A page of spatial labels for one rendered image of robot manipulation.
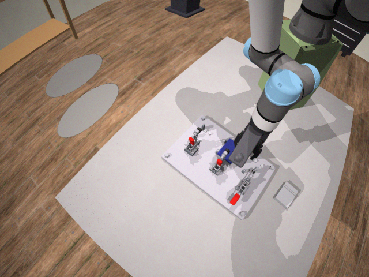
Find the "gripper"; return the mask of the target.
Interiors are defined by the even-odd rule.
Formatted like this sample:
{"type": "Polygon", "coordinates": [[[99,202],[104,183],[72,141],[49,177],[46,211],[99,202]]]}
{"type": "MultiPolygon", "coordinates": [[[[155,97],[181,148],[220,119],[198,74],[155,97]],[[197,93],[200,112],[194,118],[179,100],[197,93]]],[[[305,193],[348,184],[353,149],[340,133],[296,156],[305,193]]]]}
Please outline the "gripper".
{"type": "MultiPolygon", "coordinates": [[[[259,156],[259,154],[262,152],[262,150],[261,150],[261,148],[263,147],[262,144],[266,141],[266,139],[268,138],[268,136],[270,135],[270,133],[272,131],[267,132],[267,131],[264,131],[264,130],[261,130],[260,128],[258,128],[254,124],[252,116],[250,118],[250,122],[248,123],[248,125],[244,129],[245,131],[248,128],[249,125],[251,125],[253,127],[253,129],[256,130],[258,133],[263,134],[261,139],[259,140],[258,144],[256,145],[253,152],[251,153],[251,155],[248,158],[248,159],[254,159],[254,158],[257,158],[259,156]],[[267,134],[267,133],[269,133],[269,134],[267,134]]],[[[237,146],[239,140],[242,138],[245,131],[241,131],[241,133],[238,133],[237,137],[234,139],[234,146],[235,147],[237,146]]]]}

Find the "toggle clamp with red handle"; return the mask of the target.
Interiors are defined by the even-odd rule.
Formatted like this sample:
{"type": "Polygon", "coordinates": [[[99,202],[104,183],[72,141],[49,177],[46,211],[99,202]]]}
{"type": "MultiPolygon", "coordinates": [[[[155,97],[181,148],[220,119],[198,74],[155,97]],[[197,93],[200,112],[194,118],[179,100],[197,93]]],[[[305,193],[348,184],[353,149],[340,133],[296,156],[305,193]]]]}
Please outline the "toggle clamp with red handle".
{"type": "Polygon", "coordinates": [[[187,146],[185,146],[184,151],[186,151],[189,155],[193,156],[198,150],[199,150],[199,146],[198,146],[198,142],[197,142],[197,137],[198,134],[202,131],[202,129],[200,127],[198,127],[194,132],[193,132],[193,138],[189,137],[189,144],[187,146]],[[196,138],[195,138],[196,136],[196,138]],[[192,146],[191,146],[192,145],[192,146]]]}
{"type": "MultiPolygon", "coordinates": [[[[257,171],[258,171],[258,168],[259,167],[255,167],[254,169],[252,169],[252,173],[253,174],[255,174],[257,171]]],[[[252,174],[251,173],[251,174],[252,174]]],[[[251,174],[250,174],[250,176],[251,176],[251,174]]],[[[249,176],[249,177],[250,177],[249,176]]],[[[254,176],[254,175],[253,175],[254,176]]],[[[253,177],[252,176],[252,177],[253,177]]],[[[249,177],[248,177],[248,179],[249,179],[249,177]]],[[[252,177],[251,177],[251,179],[252,179],[252,177]]],[[[247,180],[248,180],[247,179],[247,180]]],[[[241,193],[242,195],[244,195],[246,192],[247,192],[247,190],[248,190],[248,188],[250,187],[249,185],[250,185],[250,181],[251,181],[251,179],[248,181],[248,183],[247,183],[247,180],[245,179],[244,181],[240,181],[240,183],[238,184],[238,186],[235,188],[239,193],[241,193]],[[245,184],[245,183],[247,183],[247,184],[245,184]],[[244,186],[246,186],[246,187],[244,187],[244,186],[242,186],[242,185],[244,185],[244,186]]],[[[237,193],[238,193],[237,192],[237,193]]],[[[232,204],[232,205],[235,205],[236,204],[236,202],[239,200],[239,198],[240,198],[240,196],[241,196],[241,194],[240,195],[238,195],[238,194],[235,194],[234,195],[234,197],[232,198],[232,200],[230,201],[230,203],[232,204]]]]}

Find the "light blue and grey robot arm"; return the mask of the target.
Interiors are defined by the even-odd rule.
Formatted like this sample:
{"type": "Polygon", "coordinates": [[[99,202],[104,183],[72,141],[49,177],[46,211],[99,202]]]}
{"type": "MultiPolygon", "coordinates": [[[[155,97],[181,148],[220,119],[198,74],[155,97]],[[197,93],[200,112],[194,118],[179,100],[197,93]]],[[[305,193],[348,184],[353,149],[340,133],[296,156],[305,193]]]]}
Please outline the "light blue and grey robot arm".
{"type": "MultiPolygon", "coordinates": [[[[258,128],[269,132],[278,127],[291,107],[316,89],[320,74],[315,66],[300,65],[279,49],[285,0],[248,2],[251,37],[243,53],[270,76],[254,104],[252,119],[258,128]]],[[[302,0],[289,29],[304,42],[324,45],[332,37],[336,15],[369,34],[369,0],[302,0]]],[[[242,168],[262,135],[249,125],[229,161],[242,168]]]]}

